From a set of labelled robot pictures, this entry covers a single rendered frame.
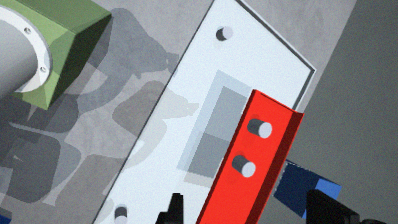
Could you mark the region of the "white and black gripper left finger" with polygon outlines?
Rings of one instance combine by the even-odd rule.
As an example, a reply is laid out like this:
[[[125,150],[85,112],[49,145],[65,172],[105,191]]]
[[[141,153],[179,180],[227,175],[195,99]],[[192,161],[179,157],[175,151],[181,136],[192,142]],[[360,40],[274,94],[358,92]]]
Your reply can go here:
[[[155,224],[184,224],[184,196],[172,193],[167,212],[159,212]]]

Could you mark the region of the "grey cylinder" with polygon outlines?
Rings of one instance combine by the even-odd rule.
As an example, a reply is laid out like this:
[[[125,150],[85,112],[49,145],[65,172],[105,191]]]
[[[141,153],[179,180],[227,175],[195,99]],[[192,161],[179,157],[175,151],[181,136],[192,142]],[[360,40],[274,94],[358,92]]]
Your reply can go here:
[[[268,122],[253,118],[249,120],[247,130],[254,135],[267,138],[272,132],[272,126]]]
[[[114,223],[115,224],[126,224],[127,223],[127,210],[125,207],[118,207],[114,212]]]
[[[255,164],[241,155],[235,156],[231,165],[236,171],[247,178],[251,177],[256,170]]]
[[[224,41],[224,40],[230,39],[232,36],[233,36],[233,30],[229,26],[219,29],[216,32],[216,38],[219,41]]]

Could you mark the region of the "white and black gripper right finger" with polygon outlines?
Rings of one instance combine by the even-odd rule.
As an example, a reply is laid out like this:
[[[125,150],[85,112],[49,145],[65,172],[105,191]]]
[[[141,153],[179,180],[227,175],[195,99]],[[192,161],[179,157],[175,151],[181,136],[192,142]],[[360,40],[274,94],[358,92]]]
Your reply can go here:
[[[318,189],[311,189],[306,195],[306,224],[386,224],[364,219],[345,205]]]

